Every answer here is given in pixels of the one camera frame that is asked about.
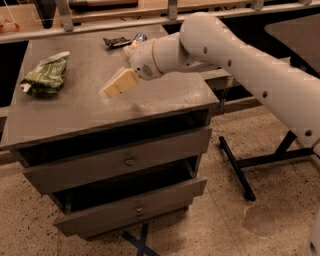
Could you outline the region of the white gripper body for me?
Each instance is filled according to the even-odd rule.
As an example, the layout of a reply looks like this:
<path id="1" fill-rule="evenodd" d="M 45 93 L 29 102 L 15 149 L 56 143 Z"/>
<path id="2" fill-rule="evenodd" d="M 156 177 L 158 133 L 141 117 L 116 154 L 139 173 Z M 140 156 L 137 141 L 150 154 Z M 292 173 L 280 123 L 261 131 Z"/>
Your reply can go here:
<path id="1" fill-rule="evenodd" d="M 155 39 L 138 43 L 129 57 L 129 63 L 141 79 L 152 80 L 163 76 L 154 58 Z"/>

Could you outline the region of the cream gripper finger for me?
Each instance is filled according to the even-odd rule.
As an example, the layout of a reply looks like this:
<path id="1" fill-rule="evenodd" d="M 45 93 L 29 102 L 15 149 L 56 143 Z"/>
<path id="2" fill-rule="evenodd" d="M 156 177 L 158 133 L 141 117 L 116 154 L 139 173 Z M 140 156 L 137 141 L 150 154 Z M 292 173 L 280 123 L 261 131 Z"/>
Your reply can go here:
<path id="1" fill-rule="evenodd" d="M 133 40 L 132 43 L 130 45 L 127 45 L 123 48 L 124 53 L 130 57 L 133 52 L 135 51 L 135 49 L 138 47 L 138 45 L 140 44 L 139 41 L 137 40 Z"/>
<path id="2" fill-rule="evenodd" d="M 112 98 L 135 87 L 138 82 L 139 77 L 132 68 L 121 67 L 101 89 L 101 95 Z"/>

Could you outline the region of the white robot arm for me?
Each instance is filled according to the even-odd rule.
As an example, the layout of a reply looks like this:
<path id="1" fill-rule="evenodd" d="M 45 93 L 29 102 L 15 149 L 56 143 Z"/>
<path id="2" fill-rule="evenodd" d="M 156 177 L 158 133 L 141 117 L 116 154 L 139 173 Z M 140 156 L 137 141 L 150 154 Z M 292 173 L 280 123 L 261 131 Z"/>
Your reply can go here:
<path id="1" fill-rule="evenodd" d="M 227 154 L 245 190 L 255 195 L 241 169 L 320 152 L 320 80 L 241 41 L 217 17 L 197 12 L 187 17 L 180 31 L 145 40 L 137 35 L 125 49 L 130 67 L 120 68 L 100 91 L 112 98 L 167 73 L 222 68 L 289 128 L 275 153 L 237 161 L 224 138 Z"/>

